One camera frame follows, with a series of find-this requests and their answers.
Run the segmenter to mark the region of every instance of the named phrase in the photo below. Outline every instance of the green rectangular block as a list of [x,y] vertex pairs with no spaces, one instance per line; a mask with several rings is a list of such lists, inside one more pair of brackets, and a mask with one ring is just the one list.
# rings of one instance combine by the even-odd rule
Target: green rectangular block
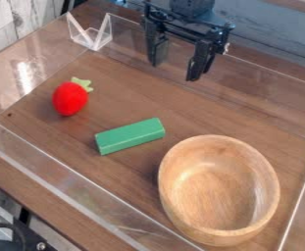
[[100,132],[94,137],[99,154],[106,155],[163,138],[165,128],[159,119],[153,118]]

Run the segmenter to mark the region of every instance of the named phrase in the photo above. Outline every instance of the wooden table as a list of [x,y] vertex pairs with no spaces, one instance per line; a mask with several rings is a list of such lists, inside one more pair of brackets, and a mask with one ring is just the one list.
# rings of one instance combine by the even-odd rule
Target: wooden table
[[[86,5],[80,14],[86,13],[87,17],[94,8],[94,4]],[[228,69],[232,61],[221,59],[218,63]],[[248,74],[241,67],[236,67],[237,71],[240,75]],[[72,75],[92,79],[95,92],[90,94],[86,109],[76,116],[62,118],[51,106],[51,93]],[[234,78],[234,85],[246,90],[242,80],[244,77]],[[200,83],[201,86],[217,84],[216,78],[208,77]],[[250,94],[244,96],[244,103],[248,98]],[[305,179],[305,138],[268,124],[246,109],[234,109],[228,105],[230,101],[228,96],[217,99],[202,95],[88,51],[0,115],[0,124],[171,229],[155,183],[166,151],[182,139],[200,134],[222,134],[244,140],[274,167],[281,200],[269,226],[254,239],[237,247],[208,250],[272,251],[277,249]],[[166,137],[100,157],[94,134],[151,117],[161,118]],[[1,159],[0,188],[83,249],[133,250]]]

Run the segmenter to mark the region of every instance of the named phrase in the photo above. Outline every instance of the strawberry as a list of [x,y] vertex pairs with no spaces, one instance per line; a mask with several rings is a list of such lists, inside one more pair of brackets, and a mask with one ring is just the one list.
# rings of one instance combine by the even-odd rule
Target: strawberry
[[70,82],[63,82],[52,94],[52,105],[56,112],[63,116],[75,115],[88,102],[91,81],[72,77]]

